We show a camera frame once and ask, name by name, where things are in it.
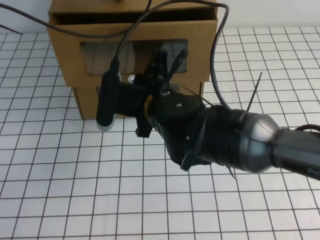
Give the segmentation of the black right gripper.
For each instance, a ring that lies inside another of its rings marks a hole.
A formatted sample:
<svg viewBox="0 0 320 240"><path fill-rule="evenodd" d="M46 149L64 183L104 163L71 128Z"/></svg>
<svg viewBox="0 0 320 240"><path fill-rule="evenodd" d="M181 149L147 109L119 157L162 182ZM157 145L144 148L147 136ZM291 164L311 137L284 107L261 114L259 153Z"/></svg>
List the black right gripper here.
<svg viewBox="0 0 320 240"><path fill-rule="evenodd" d="M156 49L142 74L142 85L122 83L118 96L118 112L136 119L136 135L149 138L156 130L171 160L184 171L210 165L201 157L207 121L203 101L170 88L171 78L187 56L182 49L167 74L167 52Z"/></svg>

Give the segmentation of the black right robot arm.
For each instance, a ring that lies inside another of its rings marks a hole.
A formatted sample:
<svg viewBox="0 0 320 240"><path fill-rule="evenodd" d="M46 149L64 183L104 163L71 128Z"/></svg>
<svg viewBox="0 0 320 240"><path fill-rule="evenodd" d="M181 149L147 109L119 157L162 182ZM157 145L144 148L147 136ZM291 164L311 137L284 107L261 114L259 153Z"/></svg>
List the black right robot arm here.
<svg viewBox="0 0 320 240"><path fill-rule="evenodd" d="M117 105L122 115L136 118L138 137L157 131L171 160L184 171L215 163L254 174L275 167L320 178L318 125L281 128L266 114L175 91L169 82L186 56L182 50L168 68L167 53L158 50L143 74L121 83Z"/></svg>

